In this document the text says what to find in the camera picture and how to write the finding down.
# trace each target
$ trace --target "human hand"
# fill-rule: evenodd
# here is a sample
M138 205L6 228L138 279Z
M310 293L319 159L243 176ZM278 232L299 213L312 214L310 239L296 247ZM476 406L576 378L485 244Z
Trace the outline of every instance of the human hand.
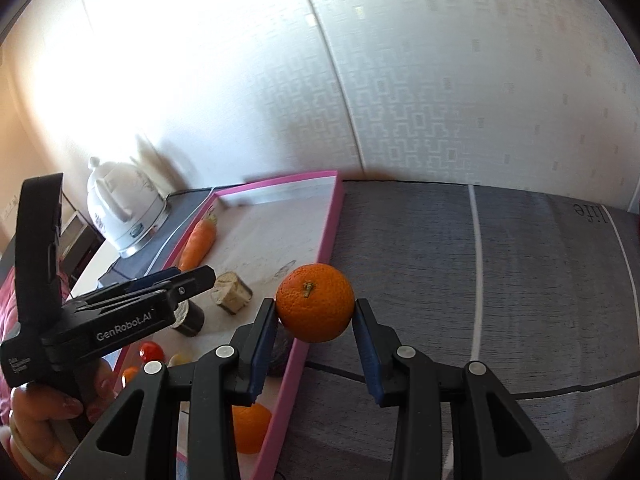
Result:
M86 407L86 416L92 424L113 401L111 387L113 372L104 359L100 360L94 377L97 397ZM35 459L57 472L69 458L63 444L57 438L50 421L71 420L84 412L78 399L39 383L28 383L14 388L11 396L12 422L24 447ZM11 451L20 468L33 480L48 478L37 471L22 455L12 437Z

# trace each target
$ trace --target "white kettle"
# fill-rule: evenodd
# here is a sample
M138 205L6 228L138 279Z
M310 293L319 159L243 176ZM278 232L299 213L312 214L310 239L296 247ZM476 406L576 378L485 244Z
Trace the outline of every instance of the white kettle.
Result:
M92 156L86 183L87 207L94 225L120 256L144 247L167 218L166 202L151 179L133 164Z

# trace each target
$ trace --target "round metal pin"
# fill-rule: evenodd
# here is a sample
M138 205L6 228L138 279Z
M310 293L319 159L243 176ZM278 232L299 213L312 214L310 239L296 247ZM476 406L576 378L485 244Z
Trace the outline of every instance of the round metal pin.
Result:
M484 366L480 361L473 361L469 364L469 371L473 375L484 375L486 373L486 366Z
M145 373L149 375L157 374L162 370L162 363L160 361L149 361L145 365Z
M236 350L229 345L222 345L216 348L216 355L218 357L231 357L235 352Z
M412 346L402 345L398 347L396 353L404 359L411 359L412 357L415 357L415 348Z

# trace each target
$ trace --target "person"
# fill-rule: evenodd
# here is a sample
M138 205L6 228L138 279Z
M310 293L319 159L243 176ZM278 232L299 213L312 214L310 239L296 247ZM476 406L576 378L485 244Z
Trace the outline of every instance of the person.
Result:
M66 276L60 274L62 295L69 295ZM15 269L0 287L0 340L17 321ZM100 360L94 377L96 398L88 406L45 384L29 383L11 390L0 371L0 442L25 478L55 478L69 458L69 450L54 432L50 421L71 420L86 413L94 423L113 401L113 372Z

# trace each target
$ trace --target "food item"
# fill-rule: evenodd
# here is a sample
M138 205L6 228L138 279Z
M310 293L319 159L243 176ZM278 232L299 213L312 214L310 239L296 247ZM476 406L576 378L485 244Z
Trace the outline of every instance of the food item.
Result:
M182 250L178 269L184 272L185 270L195 269L200 265L210 251L213 242L216 241L216 235L218 234L217 223L218 219L211 213L207 213L204 218L200 219L193 231L191 231L189 239Z
M124 370L122 373L122 387L124 388L125 386L127 386L127 384L129 384L133 380L133 378L138 374L139 371L139 366L130 366L129 368L126 368L126 370Z
M231 412L234 418L236 451L247 455L260 452L269 429L271 412L257 402L250 408L232 406Z
M198 335L204 325L204 312L191 300L178 303L174 316L175 323L171 325L171 328L175 328L187 337Z
M276 292L276 310L294 337L308 343L331 341L349 325L355 299L349 280L327 264L298 267Z
M235 272L225 272L218 276L210 293L217 306L233 315L249 303L254 294Z
M168 366L180 366L180 365L185 365L187 363L190 363L192 361L191 356L188 355L186 352L178 352L175 355L171 356L171 359L169 359L169 364Z
M269 368L267 370L269 377L282 377L284 375L292 346L293 336L284 328L282 323L278 323L276 339L273 342L271 360L269 361Z
M158 343L145 341L140 345L140 358L144 364L151 361L164 362L164 351Z

